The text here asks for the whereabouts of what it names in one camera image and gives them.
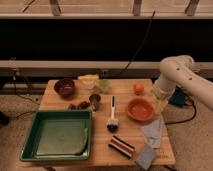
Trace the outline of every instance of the blue cloth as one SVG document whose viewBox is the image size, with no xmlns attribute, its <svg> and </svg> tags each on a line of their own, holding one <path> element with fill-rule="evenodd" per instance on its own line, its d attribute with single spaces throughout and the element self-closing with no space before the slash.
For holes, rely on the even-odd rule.
<svg viewBox="0 0 213 171">
<path fill-rule="evenodd" d="M 163 119 L 156 119 L 147 125 L 141 126 L 144 140 L 150 147 L 160 148 L 163 125 Z"/>
<path fill-rule="evenodd" d="M 152 164 L 153 159 L 156 157 L 156 152 L 153 148 L 145 145 L 142 152 L 136 159 L 136 163 L 143 169 L 148 170 Z"/>
</svg>

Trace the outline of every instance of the black wall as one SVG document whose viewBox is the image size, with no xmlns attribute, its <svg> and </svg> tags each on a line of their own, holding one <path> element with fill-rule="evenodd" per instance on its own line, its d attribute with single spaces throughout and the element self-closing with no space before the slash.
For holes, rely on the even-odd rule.
<svg viewBox="0 0 213 171">
<path fill-rule="evenodd" d="M 128 61 L 149 20 L 0 20 L 0 59 Z M 153 20 L 136 61 L 213 61 L 213 20 Z"/>
</svg>

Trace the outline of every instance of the bracket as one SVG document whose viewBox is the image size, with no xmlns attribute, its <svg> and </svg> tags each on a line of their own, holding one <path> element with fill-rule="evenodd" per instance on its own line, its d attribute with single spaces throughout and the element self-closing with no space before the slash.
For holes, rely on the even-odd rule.
<svg viewBox="0 0 213 171">
<path fill-rule="evenodd" d="M 60 16 L 61 15 L 61 9 L 58 3 L 58 0 L 49 0 L 51 5 L 51 10 L 54 16 Z"/>
<path fill-rule="evenodd" d="M 188 6 L 185 9 L 187 16 L 194 16 L 199 0 L 190 0 Z"/>
<path fill-rule="evenodd" d="M 140 16 L 142 0 L 134 0 L 132 13 L 134 16 Z"/>
</svg>

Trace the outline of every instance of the dark bowl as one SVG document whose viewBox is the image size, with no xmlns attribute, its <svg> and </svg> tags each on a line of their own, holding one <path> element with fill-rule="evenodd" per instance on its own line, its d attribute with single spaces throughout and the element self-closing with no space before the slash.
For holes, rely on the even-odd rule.
<svg viewBox="0 0 213 171">
<path fill-rule="evenodd" d="M 55 83 L 54 90 L 62 98 L 67 98 L 75 92 L 75 82 L 71 78 L 63 78 Z"/>
</svg>

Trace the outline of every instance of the orange bowl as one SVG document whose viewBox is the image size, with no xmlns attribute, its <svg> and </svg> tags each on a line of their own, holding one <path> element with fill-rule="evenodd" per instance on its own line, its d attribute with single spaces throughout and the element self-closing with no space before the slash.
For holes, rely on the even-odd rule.
<svg viewBox="0 0 213 171">
<path fill-rule="evenodd" d="M 154 118 L 153 106 L 143 98 L 132 99 L 126 108 L 127 114 L 137 121 L 150 121 Z"/>
</svg>

